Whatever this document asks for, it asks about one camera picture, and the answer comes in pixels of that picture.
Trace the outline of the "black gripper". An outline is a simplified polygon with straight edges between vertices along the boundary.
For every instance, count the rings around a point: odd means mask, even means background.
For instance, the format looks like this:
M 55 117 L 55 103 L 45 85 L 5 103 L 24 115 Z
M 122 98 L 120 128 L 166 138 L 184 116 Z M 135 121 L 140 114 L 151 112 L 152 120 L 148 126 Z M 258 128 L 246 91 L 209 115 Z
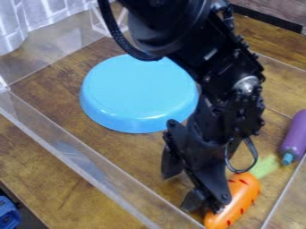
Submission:
M 226 135 L 222 120 L 222 107 L 213 106 L 206 98 L 200 98 L 187 124 L 175 119 L 166 124 L 162 176 L 166 180 L 186 172 L 194 184 L 180 204 L 187 213 L 203 212 L 206 207 L 219 213 L 233 201 L 223 152 L 231 156 L 242 139 L 231 139 Z

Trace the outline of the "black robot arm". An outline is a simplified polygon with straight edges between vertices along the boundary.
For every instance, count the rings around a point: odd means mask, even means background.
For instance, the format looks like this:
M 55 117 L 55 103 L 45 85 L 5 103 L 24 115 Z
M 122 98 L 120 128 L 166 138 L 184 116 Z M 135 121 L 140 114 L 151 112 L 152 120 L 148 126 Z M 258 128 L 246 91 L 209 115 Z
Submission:
M 265 81 L 258 57 L 233 31 L 226 0 L 119 0 L 130 11 L 135 43 L 148 56 L 167 57 L 200 86 L 187 123 L 167 122 L 162 174 L 186 173 L 194 189 L 182 209 L 218 212 L 233 201 L 225 170 L 239 145 L 258 155 L 251 137 L 265 120 Z

